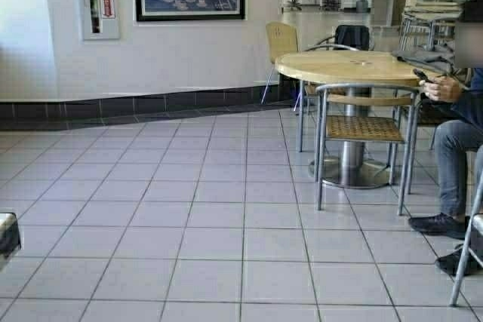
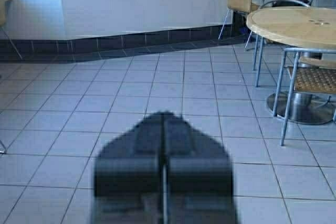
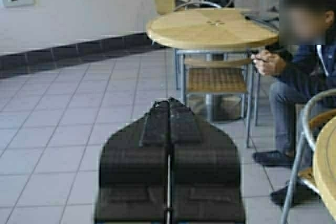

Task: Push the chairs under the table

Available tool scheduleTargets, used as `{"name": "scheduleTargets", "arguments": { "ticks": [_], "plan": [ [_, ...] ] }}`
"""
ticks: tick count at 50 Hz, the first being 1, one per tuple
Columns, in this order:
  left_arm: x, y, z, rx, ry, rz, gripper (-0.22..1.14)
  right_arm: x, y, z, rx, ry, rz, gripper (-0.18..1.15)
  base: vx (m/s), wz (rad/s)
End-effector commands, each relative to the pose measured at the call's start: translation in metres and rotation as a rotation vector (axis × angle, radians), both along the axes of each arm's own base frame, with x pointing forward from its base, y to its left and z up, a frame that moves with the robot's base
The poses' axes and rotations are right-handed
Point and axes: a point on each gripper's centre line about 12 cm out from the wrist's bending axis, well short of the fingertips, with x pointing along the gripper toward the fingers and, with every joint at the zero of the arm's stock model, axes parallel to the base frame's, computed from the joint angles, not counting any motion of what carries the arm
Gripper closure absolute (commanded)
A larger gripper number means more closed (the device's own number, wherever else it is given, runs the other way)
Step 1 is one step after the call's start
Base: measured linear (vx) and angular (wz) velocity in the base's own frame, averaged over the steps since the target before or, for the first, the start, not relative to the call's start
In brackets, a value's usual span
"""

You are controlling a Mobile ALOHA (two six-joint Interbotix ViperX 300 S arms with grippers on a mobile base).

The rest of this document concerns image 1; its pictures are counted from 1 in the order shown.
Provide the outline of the person's hand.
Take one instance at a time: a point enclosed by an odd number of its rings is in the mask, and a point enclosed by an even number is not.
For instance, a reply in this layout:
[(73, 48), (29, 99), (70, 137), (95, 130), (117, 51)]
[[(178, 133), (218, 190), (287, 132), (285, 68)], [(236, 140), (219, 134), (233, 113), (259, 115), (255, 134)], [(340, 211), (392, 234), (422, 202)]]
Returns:
[(455, 103), (465, 91), (465, 87), (458, 80), (448, 76), (420, 81), (420, 86), (430, 100), (443, 103)]

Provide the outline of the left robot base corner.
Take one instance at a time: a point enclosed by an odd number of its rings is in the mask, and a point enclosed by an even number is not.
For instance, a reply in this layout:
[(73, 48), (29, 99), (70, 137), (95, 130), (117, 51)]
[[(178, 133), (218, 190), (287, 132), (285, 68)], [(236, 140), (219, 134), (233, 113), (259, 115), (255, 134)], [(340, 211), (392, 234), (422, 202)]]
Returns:
[(21, 234), (15, 213), (1, 213), (0, 230), (1, 270), (22, 248)]

